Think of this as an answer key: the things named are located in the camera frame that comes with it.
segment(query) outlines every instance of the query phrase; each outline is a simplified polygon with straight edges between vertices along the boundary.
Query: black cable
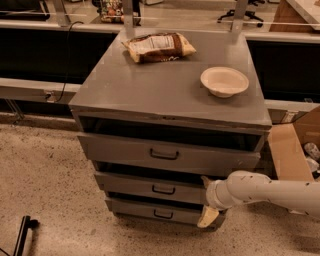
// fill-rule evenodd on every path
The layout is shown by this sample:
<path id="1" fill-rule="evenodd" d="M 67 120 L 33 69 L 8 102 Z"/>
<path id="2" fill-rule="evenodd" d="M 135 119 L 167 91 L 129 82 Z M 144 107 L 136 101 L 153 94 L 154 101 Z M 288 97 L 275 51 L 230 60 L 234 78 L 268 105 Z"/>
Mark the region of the black cable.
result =
<path id="1" fill-rule="evenodd" d="M 1 248 L 0 248 L 0 252 L 3 252 L 5 255 L 10 256 L 9 253 L 7 253 L 5 250 L 3 250 L 3 249 L 1 249 Z"/>
<path id="2" fill-rule="evenodd" d="M 62 91 L 61 91 L 60 97 L 59 97 L 59 99 L 57 99 L 54 103 L 57 103 L 57 102 L 59 102 L 59 101 L 62 99 L 63 94 L 64 94 L 64 90 L 65 90 L 65 88 L 66 88 L 67 80 L 68 80 L 68 77 L 69 77 L 69 65 L 70 65 L 70 59 L 71 59 L 71 51 L 70 51 L 69 38 L 70 38 L 70 32 L 71 32 L 71 30 L 72 30 L 72 27 L 73 27 L 75 24 L 83 24 L 83 22 L 82 22 L 82 21 L 75 21 L 75 22 L 73 22 L 73 23 L 70 25 L 70 27 L 69 27 L 68 34 L 67 34 L 67 68 L 66 68 L 66 74 L 65 74 L 64 84 L 63 84 L 63 87 L 62 87 Z"/>

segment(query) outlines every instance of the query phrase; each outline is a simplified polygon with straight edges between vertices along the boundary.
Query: cardboard box flap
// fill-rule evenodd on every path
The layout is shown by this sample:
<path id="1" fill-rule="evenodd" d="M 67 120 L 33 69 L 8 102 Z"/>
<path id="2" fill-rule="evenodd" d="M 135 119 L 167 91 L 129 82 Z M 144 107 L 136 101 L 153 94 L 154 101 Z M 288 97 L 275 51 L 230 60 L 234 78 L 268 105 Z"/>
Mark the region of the cardboard box flap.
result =
<path id="1" fill-rule="evenodd" d="M 279 180 L 314 181 L 292 124 L 273 126 L 268 142 Z"/>
<path id="2" fill-rule="evenodd" d="M 302 145 L 313 142 L 320 148 L 320 107 L 300 117 L 294 127 Z"/>

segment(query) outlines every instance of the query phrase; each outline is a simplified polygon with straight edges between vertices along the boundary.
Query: bottom drawer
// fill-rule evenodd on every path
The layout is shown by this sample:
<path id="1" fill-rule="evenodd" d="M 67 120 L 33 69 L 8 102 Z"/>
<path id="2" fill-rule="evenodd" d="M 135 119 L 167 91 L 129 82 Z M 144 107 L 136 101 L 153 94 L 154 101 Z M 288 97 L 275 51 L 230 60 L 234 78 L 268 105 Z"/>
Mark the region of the bottom drawer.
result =
<path id="1" fill-rule="evenodd" d="M 127 215 L 151 218 L 162 221 L 172 221 L 197 225 L 201 213 L 202 205 L 193 205 L 192 208 L 176 207 L 152 202 L 127 200 L 122 198 L 107 197 L 106 204 L 109 211 Z M 224 214 L 213 222 L 210 227 L 217 229 L 224 221 Z"/>

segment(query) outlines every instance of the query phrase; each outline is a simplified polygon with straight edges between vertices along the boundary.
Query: white bowl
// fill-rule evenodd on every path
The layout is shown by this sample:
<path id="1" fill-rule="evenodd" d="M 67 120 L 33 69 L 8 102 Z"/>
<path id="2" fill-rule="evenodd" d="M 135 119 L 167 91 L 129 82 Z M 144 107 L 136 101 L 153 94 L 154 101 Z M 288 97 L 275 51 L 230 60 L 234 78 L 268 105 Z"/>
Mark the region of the white bowl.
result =
<path id="1" fill-rule="evenodd" d="M 229 98 L 248 89 L 249 80 L 240 71 L 227 67 L 213 67 L 201 74 L 202 84 L 220 98 Z"/>

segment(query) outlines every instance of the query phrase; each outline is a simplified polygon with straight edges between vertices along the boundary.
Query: concrete floor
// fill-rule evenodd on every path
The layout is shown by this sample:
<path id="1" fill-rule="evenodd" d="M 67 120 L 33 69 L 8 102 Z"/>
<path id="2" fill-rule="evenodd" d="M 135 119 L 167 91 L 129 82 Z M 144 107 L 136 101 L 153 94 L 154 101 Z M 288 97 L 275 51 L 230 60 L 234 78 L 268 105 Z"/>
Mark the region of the concrete floor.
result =
<path id="1" fill-rule="evenodd" d="M 162 9 L 155 5 L 143 7 L 142 11 L 145 17 L 151 17 L 152 13 L 164 13 L 168 7 L 165 13 L 174 16 L 172 8 L 177 6 L 174 1 L 164 4 Z M 202 10 L 204 14 L 201 8 L 197 5 L 195 13 Z M 214 14 L 218 17 L 224 13 L 222 10 Z M 272 20 L 270 9 L 261 10 L 262 15 Z M 184 11 L 192 17 L 190 9 L 181 9 L 178 18 Z M 208 10 L 206 13 L 199 15 L 197 22 L 191 22 L 193 26 L 217 29 L 216 17 Z M 150 26 L 170 26 L 161 25 L 159 20 L 150 18 L 143 22 L 145 25 L 149 22 Z M 251 25 L 246 28 L 257 29 Z M 24 255 L 29 256 L 320 253 L 320 221 L 289 214 L 286 209 L 267 203 L 230 209 L 216 232 L 116 217 L 107 210 L 104 193 L 95 183 L 94 169 L 82 152 L 78 129 L 72 120 L 26 116 L 19 125 L 13 126 L 13 122 L 11 114 L 0 113 L 0 248 L 10 255 L 24 215 L 40 222 L 39 228 L 27 237 Z"/>

